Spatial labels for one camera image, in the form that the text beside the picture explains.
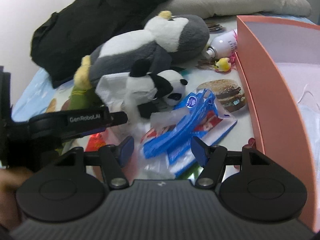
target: yellow chick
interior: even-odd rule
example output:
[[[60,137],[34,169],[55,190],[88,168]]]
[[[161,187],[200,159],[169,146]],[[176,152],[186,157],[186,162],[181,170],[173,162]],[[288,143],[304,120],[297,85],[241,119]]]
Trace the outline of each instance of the yellow chick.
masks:
[[[231,69],[230,59],[223,57],[213,66],[217,72],[227,72]]]

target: white aerosol bottle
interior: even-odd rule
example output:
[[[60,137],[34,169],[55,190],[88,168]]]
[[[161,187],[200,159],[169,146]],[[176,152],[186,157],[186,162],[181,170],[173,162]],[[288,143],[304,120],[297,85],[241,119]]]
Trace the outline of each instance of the white aerosol bottle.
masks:
[[[207,59],[230,57],[237,49],[237,29],[215,37],[203,56]]]

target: panda ear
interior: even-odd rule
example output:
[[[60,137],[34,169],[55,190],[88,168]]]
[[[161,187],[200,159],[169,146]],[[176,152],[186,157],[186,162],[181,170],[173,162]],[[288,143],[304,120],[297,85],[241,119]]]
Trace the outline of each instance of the panda ear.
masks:
[[[151,62],[148,59],[138,59],[131,67],[130,77],[144,77],[151,67]]]
[[[180,83],[184,86],[188,85],[188,81],[185,79],[180,79]]]

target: white string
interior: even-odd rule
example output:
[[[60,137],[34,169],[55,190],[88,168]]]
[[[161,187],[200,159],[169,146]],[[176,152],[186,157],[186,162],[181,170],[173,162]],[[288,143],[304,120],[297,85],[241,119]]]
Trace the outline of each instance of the white string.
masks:
[[[297,104],[300,103],[300,101],[302,100],[302,98],[304,97],[304,95],[305,95],[306,93],[309,93],[309,94],[313,97],[313,99],[315,100],[315,102],[316,102],[316,104],[317,104],[317,106],[318,106],[318,110],[320,111],[320,106],[319,106],[318,102],[316,101],[315,96],[313,95],[313,93],[312,93],[310,90],[307,90],[307,86],[308,86],[308,85],[309,85],[309,84],[306,84],[306,85],[304,86],[303,91],[302,91],[302,95],[301,95],[301,97],[299,98],[299,100],[297,101]]]

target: orange box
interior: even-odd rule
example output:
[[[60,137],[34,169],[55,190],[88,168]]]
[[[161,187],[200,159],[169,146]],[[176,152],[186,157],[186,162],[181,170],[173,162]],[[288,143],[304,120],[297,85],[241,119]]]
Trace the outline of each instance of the orange box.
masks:
[[[257,149],[304,183],[308,199],[300,220],[317,230],[313,153],[296,100],[276,62],[319,65],[320,26],[238,16],[237,28],[236,67],[248,100]]]

